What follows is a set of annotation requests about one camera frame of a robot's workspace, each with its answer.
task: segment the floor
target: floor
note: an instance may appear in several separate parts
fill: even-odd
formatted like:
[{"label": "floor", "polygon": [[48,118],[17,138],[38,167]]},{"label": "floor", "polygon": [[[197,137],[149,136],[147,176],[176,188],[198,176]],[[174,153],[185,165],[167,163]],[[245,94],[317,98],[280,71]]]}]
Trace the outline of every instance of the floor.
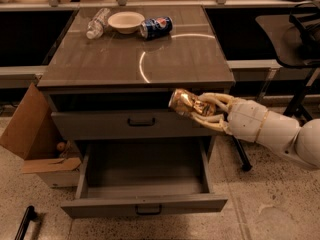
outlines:
[{"label": "floor", "polygon": [[[12,116],[0,117],[0,135]],[[305,171],[262,146],[243,143],[253,168],[241,170],[228,136],[219,136],[210,161],[215,192],[228,197],[220,213],[71,219],[60,208],[75,188],[49,188],[20,172],[23,161],[0,146],[0,239],[14,239],[26,208],[38,219],[25,239],[320,239],[320,171]]]}]

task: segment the cardboard box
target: cardboard box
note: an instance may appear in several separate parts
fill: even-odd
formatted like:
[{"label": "cardboard box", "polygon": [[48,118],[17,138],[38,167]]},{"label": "cardboard box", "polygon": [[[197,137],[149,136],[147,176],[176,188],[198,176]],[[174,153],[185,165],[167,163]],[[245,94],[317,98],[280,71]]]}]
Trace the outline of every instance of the cardboard box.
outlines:
[{"label": "cardboard box", "polygon": [[21,157],[22,173],[36,173],[50,187],[76,186],[81,160],[76,154],[59,158],[57,144],[62,137],[51,109],[34,84],[31,84],[7,128],[0,145]]}]

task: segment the gold can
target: gold can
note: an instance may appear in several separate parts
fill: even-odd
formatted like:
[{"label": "gold can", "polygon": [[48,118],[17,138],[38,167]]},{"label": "gold can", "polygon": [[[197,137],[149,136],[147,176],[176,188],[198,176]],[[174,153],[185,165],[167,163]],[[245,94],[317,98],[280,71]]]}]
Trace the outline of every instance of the gold can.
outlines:
[{"label": "gold can", "polygon": [[169,107],[182,116],[190,116],[191,112],[201,116],[212,116],[216,112],[214,105],[200,101],[197,95],[185,89],[176,89],[172,93]]}]

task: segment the blue can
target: blue can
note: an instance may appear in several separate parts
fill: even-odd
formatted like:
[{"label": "blue can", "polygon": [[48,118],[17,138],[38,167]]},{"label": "blue can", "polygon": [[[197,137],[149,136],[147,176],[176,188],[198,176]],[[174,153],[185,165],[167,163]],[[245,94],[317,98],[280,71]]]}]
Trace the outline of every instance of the blue can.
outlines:
[{"label": "blue can", "polygon": [[146,19],[140,25],[141,35],[147,40],[167,35],[171,30],[172,20],[170,17]]}]

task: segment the cabinet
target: cabinet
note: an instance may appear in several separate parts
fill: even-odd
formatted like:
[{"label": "cabinet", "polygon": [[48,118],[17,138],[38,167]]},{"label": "cabinet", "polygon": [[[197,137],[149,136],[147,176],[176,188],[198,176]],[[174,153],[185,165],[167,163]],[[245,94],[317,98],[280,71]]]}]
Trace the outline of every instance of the cabinet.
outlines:
[{"label": "cabinet", "polygon": [[176,88],[227,92],[234,83],[203,8],[129,10],[170,16],[174,28],[152,41],[112,29],[88,40],[95,10],[80,9],[38,84],[83,156],[75,200],[62,208],[71,217],[221,211],[227,198],[208,169],[215,133],[168,108]]}]

